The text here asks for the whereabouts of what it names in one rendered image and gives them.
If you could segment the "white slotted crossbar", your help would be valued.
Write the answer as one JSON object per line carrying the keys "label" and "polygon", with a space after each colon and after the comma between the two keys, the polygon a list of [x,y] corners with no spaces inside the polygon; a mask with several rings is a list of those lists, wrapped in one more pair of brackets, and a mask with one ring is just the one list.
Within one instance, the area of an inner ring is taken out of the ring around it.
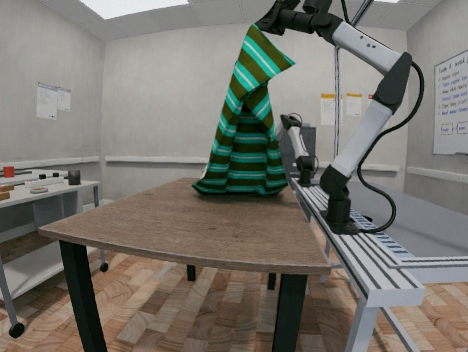
{"label": "white slotted crossbar", "polygon": [[[389,269],[357,235],[332,233],[320,210],[328,205],[311,188],[294,188],[313,216],[366,307],[420,306],[426,288],[406,269]],[[306,201],[307,199],[307,201]]]}

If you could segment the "green striped pillowcase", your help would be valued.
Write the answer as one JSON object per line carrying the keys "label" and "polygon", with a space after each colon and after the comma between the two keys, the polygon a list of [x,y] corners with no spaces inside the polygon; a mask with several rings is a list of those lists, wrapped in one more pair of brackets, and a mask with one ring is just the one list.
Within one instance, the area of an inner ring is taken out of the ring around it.
{"label": "green striped pillowcase", "polygon": [[201,195],[277,195],[288,186],[268,92],[294,66],[253,23],[244,38],[221,111]]}

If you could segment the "cream pillow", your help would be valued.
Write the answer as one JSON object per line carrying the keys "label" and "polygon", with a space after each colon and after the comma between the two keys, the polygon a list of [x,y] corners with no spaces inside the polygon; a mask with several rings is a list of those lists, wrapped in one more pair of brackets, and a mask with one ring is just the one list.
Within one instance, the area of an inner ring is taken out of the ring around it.
{"label": "cream pillow", "polygon": [[207,169],[207,165],[206,165],[206,167],[201,171],[203,174],[202,174],[202,176],[201,176],[199,179],[201,179],[201,178],[204,177],[204,175],[205,175],[205,173],[206,173],[206,169]]}

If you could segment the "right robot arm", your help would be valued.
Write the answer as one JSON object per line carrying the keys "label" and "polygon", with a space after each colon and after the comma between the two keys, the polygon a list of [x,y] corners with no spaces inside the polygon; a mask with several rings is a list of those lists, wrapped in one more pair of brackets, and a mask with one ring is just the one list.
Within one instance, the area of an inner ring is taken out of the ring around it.
{"label": "right robot arm", "polygon": [[299,182],[298,179],[296,179],[296,182],[298,182],[299,185],[303,188],[314,187],[314,185],[311,184],[311,172],[314,172],[312,159],[311,156],[309,156],[308,153],[306,153],[304,149],[304,143],[302,144],[303,140],[301,141],[302,137],[300,138],[301,122],[296,117],[291,115],[288,117],[286,115],[281,114],[280,119],[281,121],[275,129],[277,143],[279,144],[282,135],[285,133],[285,131],[287,131],[290,135],[295,150],[295,158],[297,160],[295,160],[296,167],[298,168],[298,171],[300,171]]}

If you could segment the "grey vertical metal post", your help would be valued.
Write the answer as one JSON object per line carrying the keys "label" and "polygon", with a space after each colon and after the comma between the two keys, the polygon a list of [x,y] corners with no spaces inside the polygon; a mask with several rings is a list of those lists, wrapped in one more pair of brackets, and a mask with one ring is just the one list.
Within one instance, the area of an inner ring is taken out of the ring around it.
{"label": "grey vertical metal post", "polygon": [[340,125],[341,125],[341,78],[340,78],[340,50],[334,51],[335,60],[335,140],[334,160],[340,153]]}

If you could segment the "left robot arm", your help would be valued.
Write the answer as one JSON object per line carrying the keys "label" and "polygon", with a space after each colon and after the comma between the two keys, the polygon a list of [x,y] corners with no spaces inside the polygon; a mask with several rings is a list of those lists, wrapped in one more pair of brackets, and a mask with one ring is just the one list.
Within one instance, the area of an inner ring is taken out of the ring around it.
{"label": "left robot arm", "polygon": [[305,0],[302,8],[306,13],[296,15],[295,30],[308,34],[316,32],[325,41],[349,51],[384,76],[359,125],[320,177],[321,189],[329,194],[327,210],[319,211],[322,218],[335,235],[357,235],[361,230],[351,221],[351,199],[346,184],[387,121],[401,106],[413,58],[407,52],[401,56],[342,18],[328,13],[332,1]]}

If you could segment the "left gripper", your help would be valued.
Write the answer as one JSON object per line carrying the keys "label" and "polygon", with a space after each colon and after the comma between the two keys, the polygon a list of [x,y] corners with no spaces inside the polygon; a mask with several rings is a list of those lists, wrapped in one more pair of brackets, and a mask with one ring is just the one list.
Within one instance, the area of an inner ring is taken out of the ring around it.
{"label": "left gripper", "polygon": [[284,1],[276,0],[271,9],[254,24],[261,31],[280,36],[285,34],[286,29],[295,30],[293,21],[299,11],[287,10],[289,7],[284,5]]}

